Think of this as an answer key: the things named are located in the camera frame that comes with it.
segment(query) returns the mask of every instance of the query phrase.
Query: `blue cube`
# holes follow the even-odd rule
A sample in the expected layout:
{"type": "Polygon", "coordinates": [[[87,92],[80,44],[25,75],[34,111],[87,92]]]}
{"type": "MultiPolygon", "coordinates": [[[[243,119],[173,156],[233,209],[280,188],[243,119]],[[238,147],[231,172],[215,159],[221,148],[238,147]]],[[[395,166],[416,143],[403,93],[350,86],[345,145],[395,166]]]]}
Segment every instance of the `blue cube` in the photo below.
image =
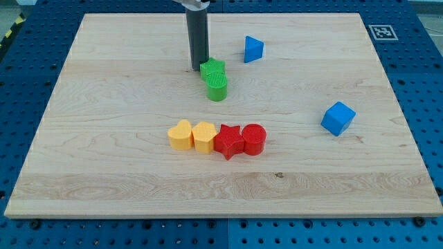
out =
{"type": "Polygon", "coordinates": [[[246,36],[246,41],[244,42],[244,63],[261,58],[263,56],[263,47],[263,41],[246,36]]]}
{"type": "Polygon", "coordinates": [[[337,102],[326,111],[321,125],[335,136],[339,136],[349,127],[354,116],[355,111],[342,102],[337,102]]]}

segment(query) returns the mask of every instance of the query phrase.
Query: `red star block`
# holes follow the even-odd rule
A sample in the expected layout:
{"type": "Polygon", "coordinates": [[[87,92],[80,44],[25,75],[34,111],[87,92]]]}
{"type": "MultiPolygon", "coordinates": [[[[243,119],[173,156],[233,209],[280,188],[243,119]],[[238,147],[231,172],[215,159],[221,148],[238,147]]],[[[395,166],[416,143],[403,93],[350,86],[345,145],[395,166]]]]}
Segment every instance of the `red star block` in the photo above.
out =
{"type": "Polygon", "coordinates": [[[250,156],[256,156],[262,153],[264,141],[266,140],[266,131],[261,125],[246,125],[243,128],[242,136],[244,139],[244,153],[250,156]]]}
{"type": "Polygon", "coordinates": [[[240,126],[229,127],[222,124],[220,132],[214,137],[214,150],[222,153],[226,160],[235,154],[243,153],[244,140],[240,126]]]}

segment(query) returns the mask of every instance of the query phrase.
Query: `red cylinder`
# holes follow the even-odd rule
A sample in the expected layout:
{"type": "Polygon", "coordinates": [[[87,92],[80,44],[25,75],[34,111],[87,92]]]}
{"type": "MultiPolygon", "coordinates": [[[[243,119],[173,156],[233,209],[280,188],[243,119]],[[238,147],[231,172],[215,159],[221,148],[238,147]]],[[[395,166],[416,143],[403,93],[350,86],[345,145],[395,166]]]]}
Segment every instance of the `red cylinder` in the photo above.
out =
{"type": "Polygon", "coordinates": [[[262,153],[266,131],[261,125],[248,124],[243,128],[242,137],[244,139],[244,153],[256,156],[262,153]]]}

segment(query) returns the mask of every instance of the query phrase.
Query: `wood grain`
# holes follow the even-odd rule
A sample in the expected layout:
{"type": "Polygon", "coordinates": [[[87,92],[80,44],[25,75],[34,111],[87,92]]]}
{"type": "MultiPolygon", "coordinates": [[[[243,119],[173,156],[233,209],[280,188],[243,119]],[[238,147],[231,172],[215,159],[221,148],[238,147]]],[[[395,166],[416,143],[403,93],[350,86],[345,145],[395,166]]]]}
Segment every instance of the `wood grain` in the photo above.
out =
{"type": "Polygon", "coordinates": [[[13,219],[439,216],[417,145],[357,14],[209,15],[228,97],[206,98],[186,19],[85,15],[6,216],[13,219]],[[243,63],[244,36],[265,42],[243,63]],[[336,101],[357,115],[334,137],[336,101]],[[259,156],[170,148],[181,119],[260,123],[259,156]]]}

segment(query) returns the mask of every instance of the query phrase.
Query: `toy block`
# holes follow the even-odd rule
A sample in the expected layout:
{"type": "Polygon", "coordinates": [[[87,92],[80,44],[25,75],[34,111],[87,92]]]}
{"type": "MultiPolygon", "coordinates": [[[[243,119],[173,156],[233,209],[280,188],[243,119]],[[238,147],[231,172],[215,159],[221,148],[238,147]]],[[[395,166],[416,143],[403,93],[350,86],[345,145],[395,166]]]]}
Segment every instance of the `toy block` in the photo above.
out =
{"type": "Polygon", "coordinates": [[[349,127],[354,116],[355,111],[342,102],[337,102],[326,111],[321,125],[335,136],[339,136],[349,127]]]}
{"type": "Polygon", "coordinates": [[[240,135],[240,126],[229,127],[222,124],[220,132],[214,137],[214,150],[229,160],[235,154],[243,153],[243,148],[244,139],[240,135]]]}
{"type": "Polygon", "coordinates": [[[211,73],[225,73],[225,63],[223,61],[209,58],[205,63],[200,64],[200,77],[206,81],[211,73]]]}
{"type": "Polygon", "coordinates": [[[212,101],[222,101],[228,95],[228,78],[223,73],[211,73],[206,80],[207,96],[212,101]]]}
{"type": "Polygon", "coordinates": [[[266,131],[261,125],[248,124],[243,128],[242,137],[244,139],[243,152],[250,156],[257,156],[264,149],[266,131]]]}
{"type": "Polygon", "coordinates": [[[191,123],[187,120],[180,120],[177,126],[168,130],[168,138],[173,149],[190,149],[194,144],[191,123]]]}
{"type": "Polygon", "coordinates": [[[244,42],[244,63],[252,62],[263,56],[264,42],[250,36],[246,36],[244,42]]]}
{"type": "Polygon", "coordinates": [[[217,135],[215,125],[209,122],[200,122],[192,128],[195,150],[209,154],[214,150],[214,137],[217,135]]]}

